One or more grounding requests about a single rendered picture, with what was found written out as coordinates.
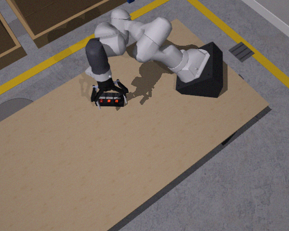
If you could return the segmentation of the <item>black power strip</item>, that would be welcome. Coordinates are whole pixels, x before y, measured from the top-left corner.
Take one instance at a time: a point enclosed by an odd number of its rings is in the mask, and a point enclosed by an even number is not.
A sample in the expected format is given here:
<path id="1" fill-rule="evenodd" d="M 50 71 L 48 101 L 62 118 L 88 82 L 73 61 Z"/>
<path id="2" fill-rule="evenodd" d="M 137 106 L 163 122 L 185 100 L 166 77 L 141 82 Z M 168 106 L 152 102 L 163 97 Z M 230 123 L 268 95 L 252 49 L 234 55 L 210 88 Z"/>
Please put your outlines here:
<path id="1" fill-rule="evenodd" d="M 124 96 L 121 93 L 103 92 L 98 102 L 100 106 L 124 107 Z"/>

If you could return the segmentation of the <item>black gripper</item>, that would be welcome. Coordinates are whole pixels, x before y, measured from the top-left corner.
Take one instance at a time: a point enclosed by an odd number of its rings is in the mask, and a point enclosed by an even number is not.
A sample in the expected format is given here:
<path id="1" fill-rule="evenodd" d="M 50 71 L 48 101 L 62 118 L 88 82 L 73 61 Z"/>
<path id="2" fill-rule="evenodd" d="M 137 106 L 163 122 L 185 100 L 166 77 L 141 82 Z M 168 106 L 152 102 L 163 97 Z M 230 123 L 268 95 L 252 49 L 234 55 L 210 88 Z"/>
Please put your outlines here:
<path id="1" fill-rule="evenodd" d="M 101 109 L 101 107 L 98 102 L 98 99 L 100 98 L 100 96 L 103 94 L 104 91 L 106 92 L 106 91 L 113 90 L 113 91 L 117 91 L 123 94 L 125 103 L 127 103 L 126 93 L 129 93 L 129 91 L 122 83 L 120 83 L 119 79 L 117 79 L 116 81 L 113 81 L 112 78 L 110 78 L 107 81 L 103 81 L 103 82 L 97 81 L 97 83 L 98 83 L 98 86 L 95 86 L 95 85 L 92 86 L 93 90 L 92 90 L 92 95 L 91 95 L 91 102 L 95 102 L 99 110 Z M 115 84 L 118 85 L 120 88 L 115 86 Z M 97 89 L 99 89 L 99 91 L 95 96 Z"/>

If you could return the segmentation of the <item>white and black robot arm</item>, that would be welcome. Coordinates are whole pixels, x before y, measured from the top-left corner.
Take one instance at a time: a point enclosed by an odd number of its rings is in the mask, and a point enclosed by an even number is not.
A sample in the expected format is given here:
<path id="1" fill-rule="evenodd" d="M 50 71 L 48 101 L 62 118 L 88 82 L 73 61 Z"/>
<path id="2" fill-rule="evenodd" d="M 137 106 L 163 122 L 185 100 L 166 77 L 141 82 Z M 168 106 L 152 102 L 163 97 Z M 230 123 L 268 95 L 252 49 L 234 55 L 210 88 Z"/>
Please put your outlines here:
<path id="1" fill-rule="evenodd" d="M 210 54 L 203 49 L 178 50 L 174 45 L 161 45 L 172 31 L 170 21 L 158 17 L 150 23 L 131 20 L 124 9 L 111 13 L 111 24 L 100 23 L 85 50 L 89 67 L 85 73 L 96 81 L 107 81 L 112 77 L 108 57 L 123 55 L 129 42 L 129 34 L 137 43 L 132 54 L 140 63 L 159 61 L 174 72 L 182 82 L 199 78 Z"/>

